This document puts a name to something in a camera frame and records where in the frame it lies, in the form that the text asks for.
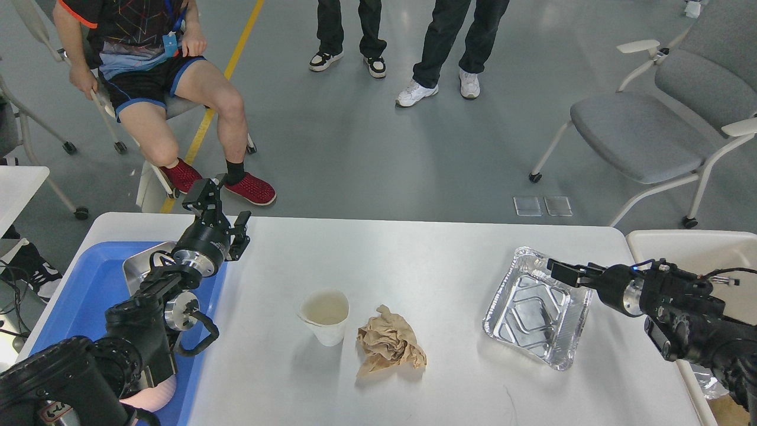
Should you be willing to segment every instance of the silver metal joint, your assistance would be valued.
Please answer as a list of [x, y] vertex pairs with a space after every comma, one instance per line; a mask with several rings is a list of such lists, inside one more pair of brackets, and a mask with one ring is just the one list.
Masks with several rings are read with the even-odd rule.
[[623, 292], [623, 308], [629, 315], [639, 316], [643, 314], [641, 311], [640, 299], [641, 290], [644, 288], [644, 279], [637, 277], [633, 281], [628, 283], [628, 287], [625, 287]]
[[185, 291], [166, 303], [164, 319], [166, 325], [176, 331], [187, 331], [197, 324], [197, 318], [185, 313], [187, 308], [199, 306], [197, 296]]
[[173, 253], [173, 258], [179, 265], [187, 265], [194, 269], [197, 269], [203, 278], [207, 278], [216, 273], [216, 265], [206, 255], [190, 251], [190, 250], [178, 250]]

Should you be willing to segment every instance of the black cable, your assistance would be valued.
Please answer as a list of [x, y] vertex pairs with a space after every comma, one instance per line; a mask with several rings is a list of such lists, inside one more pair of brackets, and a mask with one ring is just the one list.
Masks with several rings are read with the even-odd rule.
[[6, 279], [1, 278], [4, 283], [6, 283], [11, 289], [13, 289], [14, 292], [14, 308], [10, 310], [8, 313], [15, 311], [16, 312], [16, 319], [18, 320], [18, 327], [19, 331], [23, 335], [23, 337], [28, 337], [32, 330], [29, 328], [28, 325], [26, 325], [25, 322], [23, 322], [23, 319], [21, 318], [21, 302], [23, 301], [23, 298], [26, 297], [26, 287], [24, 287], [23, 295], [21, 294], [21, 290], [18, 288], [18, 285], [16, 285], [16, 274], [15, 271], [21, 271], [26, 275], [26, 279], [29, 280], [29, 274], [22, 268], [12, 266], [8, 264], [6, 261], [0, 260], [0, 265], [2, 265], [8, 273], [11, 274], [11, 282], [8, 282]]
[[725, 268], [725, 269], [715, 269], [713, 272], [710, 272], [707, 275], [703, 275], [702, 278], [710, 278], [714, 277], [715, 275], [724, 274], [726, 272], [749, 272], [750, 274], [757, 274], [757, 270], [749, 269], [749, 268]]

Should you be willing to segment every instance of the black and white sneaker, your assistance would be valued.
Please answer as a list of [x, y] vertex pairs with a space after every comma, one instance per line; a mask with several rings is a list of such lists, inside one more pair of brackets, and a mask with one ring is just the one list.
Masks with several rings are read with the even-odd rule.
[[63, 275], [53, 268], [48, 262], [42, 263], [41, 267], [29, 277], [29, 287], [39, 298], [47, 303], [61, 283]]
[[0, 277], [6, 281], [15, 280], [17, 285], [25, 283], [44, 303], [50, 301], [63, 278], [57, 269], [39, 255], [32, 243], [21, 246], [8, 265], [13, 267], [12, 270], [4, 269]]
[[330, 67], [331, 64], [333, 64], [335, 61], [338, 61], [341, 59], [341, 57], [344, 56], [344, 52], [339, 52], [336, 55], [331, 55], [326, 52], [318, 51], [315, 56], [313, 56], [313, 59], [310, 59], [310, 63], [308, 64], [308, 67], [311, 71], [315, 71], [317, 73], [325, 70], [326, 68]]
[[386, 77], [386, 64], [384, 63], [384, 58], [382, 58], [381, 56], [379, 56], [378, 58], [363, 57], [363, 60], [366, 62], [366, 65], [368, 65], [368, 72], [371, 73], [371, 77]]

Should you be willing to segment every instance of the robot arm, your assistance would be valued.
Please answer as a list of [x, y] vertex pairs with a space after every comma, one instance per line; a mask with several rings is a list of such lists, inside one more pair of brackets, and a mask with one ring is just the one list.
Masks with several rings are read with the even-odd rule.
[[[647, 263], [649, 269], [640, 269]], [[699, 276], [664, 259], [609, 268], [549, 259], [547, 268], [569, 286], [596, 290], [624, 315], [648, 315], [644, 329], [662, 357], [711, 369], [757, 425], [757, 327], [724, 316], [725, 302], [710, 294], [712, 281], [721, 279], [715, 275], [731, 270]]]
[[[223, 215], [222, 180], [201, 180], [192, 187], [182, 205], [195, 213], [194, 222], [166, 264], [152, 265], [139, 290], [105, 312], [102, 338], [71, 337], [0, 373], [0, 426], [41, 425], [45, 414], [66, 426], [130, 426], [136, 419], [160, 424], [152, 413], [120, 399], [175, 374], [174, 353], [195, 356], [219, 336], [188, 290], [215, 275], [224, 261], [238, 260], [250, 242], [250, 212], [243, 211], [234, 226]], [[181, 333], [197, 321], [210, 335], [185, 349]], [[41, 411], [44, 407], [50, 412]]]

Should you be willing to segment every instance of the crumpled paper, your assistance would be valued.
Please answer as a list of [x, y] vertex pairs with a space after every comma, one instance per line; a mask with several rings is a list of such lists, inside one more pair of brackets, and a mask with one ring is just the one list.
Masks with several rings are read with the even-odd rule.
[[405, 318], [391, 313], [384, 305], [376, 311], [381, 315], [370, 318], [368, 324], [357, 329], [357, 341], [366, 354], [357, 377], [405, 362], [412, 362], [413, 368], [425, 367], [425, 353]]

